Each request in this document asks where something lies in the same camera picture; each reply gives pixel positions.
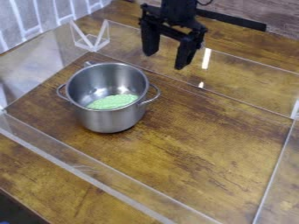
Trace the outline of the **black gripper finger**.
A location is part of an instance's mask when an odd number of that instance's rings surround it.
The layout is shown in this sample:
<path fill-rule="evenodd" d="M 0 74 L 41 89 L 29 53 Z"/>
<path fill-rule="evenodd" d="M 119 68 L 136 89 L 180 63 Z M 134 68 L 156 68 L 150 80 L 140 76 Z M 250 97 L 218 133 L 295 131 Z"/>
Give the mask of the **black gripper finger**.
<path fill-rule="evenodd" d="M 140 22 L 140 27 L 144 55 L 151 56 L 159 51 L 160 33 L 155 25 L 146 21 Z"/>
<path fill-rule="evenodd" d="M 192 39 L 190 37 L 182 39 L 174 66 L 178 70 L 182 70 L 186 66 L 191 64 L 194 55 L 200 48 L 200 39 Z"/>

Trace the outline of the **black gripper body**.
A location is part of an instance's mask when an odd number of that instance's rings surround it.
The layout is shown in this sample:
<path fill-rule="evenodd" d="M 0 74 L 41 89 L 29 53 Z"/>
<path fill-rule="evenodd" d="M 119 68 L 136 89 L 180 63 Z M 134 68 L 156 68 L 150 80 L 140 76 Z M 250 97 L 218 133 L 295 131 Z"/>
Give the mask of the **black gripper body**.
<path fill-rule="evenodd" d="M 196 0 L 162 0 L 160 6 L 143 3 L 140 22 L 155 25 L 160 36 L 176 40 L 186 37 L 203 40 L 208 29 L 195 19 L 196 5 Z"/>

